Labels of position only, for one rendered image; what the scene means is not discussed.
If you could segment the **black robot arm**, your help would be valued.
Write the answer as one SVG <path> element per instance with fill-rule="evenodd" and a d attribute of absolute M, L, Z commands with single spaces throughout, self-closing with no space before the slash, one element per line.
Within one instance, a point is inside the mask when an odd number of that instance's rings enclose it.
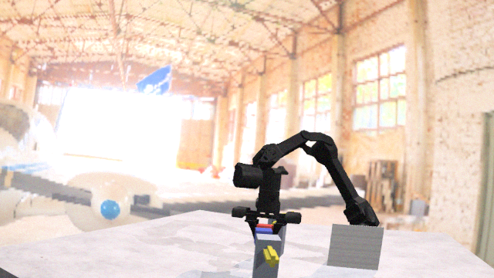
<path fill-rule="evenodd" d="M 308 141 L 315 141 L 310 147 Z M 339 162 L 338 149 L 333 138 L 322 132 L 300 131 L 298 134 L 278 143 L 264 145 L 253 157 L 253 164 L 238 162 L 233 174 L 233 185 L 236 188 L 258 188 L 270 191 L 280 190 L 282 175 L 289 174 L 283 166 L 272 168 L 281 158 L 297 148 L 302 148 L 307 155 L 324 165 L 339 193 L 346 203 L 343 211 L 350 225 L 376 226 L 380 222 L 372 206 L 365 198 L 361 198 L 347 173 Z"/>

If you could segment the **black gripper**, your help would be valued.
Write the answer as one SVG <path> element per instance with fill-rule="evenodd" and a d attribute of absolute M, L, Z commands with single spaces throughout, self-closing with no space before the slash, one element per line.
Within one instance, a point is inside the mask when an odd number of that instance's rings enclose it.
<path fill-rule="evenodd" d="M 279 191 L 270 191 L 259 189 L 259 200 L 257 211 L 252 211 L 250 207 L 236 206 L 232 209 L 232 217 L 242 218 L 245 216 L 245 222 L 247 222 L 252 230 L 253 237 L 255 239 L 255 228 L 259 224 L 260 218 L 276 219 L 274 223 L 273 235 L 277 235 L 282 226 L 289 224 L 300 224 L 302 214 L 300 212 L 286 212 L 278 213 L 279 208 Z M 265 214 L 260 214 L 265 213 Z M 270 214 L 273 213 L 273 214 Z"/>

